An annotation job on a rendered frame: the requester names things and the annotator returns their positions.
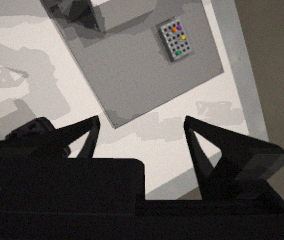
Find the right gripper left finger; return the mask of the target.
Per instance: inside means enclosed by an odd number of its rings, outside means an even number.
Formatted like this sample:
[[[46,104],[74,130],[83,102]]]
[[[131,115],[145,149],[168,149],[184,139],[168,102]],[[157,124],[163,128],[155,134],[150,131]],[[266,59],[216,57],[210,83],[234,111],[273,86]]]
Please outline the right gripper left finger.
[[[0,155],[63,157],[63,149],[89,132],[76,158],[93,158],[100,131],[99,116],[4,145]]]

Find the grey tube rack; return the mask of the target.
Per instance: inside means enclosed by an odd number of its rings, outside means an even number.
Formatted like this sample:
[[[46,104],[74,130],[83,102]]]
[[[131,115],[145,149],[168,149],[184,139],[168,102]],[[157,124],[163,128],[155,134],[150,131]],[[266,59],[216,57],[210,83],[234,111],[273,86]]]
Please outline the grey tube rack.
[[[171,34],[170,32],[172,31],[173,27],[176,28],[178,25],[180,25],[181,28],[177,32]],[[171,60],[171,63],[193,51],[180,17],[161,26],[158,30],[158,33]],[[179,42],[179,39],[182,35],[185,36],[185,39]],[[175,56],[175,53],[178,50],[181,51],[181,54]]]

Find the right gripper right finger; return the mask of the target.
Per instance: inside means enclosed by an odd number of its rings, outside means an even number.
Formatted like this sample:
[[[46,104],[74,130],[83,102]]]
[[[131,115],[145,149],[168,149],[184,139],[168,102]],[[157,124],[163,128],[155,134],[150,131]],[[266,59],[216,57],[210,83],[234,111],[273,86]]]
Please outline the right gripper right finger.
[[[218,199],[236,181],[267,181],[284,166],[284,149],[279,145],[188,115],[183,127],[202,200]],[[221,150],[215,168],[194,131]]]

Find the grey flat rectangular mat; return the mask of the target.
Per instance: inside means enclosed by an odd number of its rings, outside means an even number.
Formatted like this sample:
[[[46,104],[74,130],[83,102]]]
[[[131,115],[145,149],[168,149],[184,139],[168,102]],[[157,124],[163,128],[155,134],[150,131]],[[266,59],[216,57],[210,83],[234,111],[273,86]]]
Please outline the grey flat rectangular mat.
[[[42,1],[115,129],[224,73],[202,0],[158,0],[104,32]],[[171,63],[158,30],[179,17],[193,51]]]

